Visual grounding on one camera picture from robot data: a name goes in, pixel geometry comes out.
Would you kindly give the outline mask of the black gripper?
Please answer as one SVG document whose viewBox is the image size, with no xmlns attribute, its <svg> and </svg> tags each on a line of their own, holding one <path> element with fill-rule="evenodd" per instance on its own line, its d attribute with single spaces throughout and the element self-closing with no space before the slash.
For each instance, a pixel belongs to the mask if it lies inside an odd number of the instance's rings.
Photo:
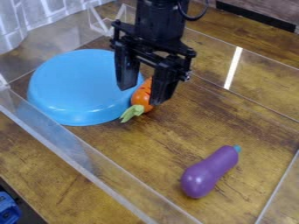
<svg viewBox="0 0 299 224">
<path fill-rule="evenodd" d="M 196 52 L 181 42 L 189 0 L 136 0 L 134 23 L 112 22 L 114 35 L 116 84 L 121 91 L 136 85 L 140 63 L 154 67 L 149 104 L 160 105 L 173 96 L 178 76 L 190 71 Z"/>
</svg>

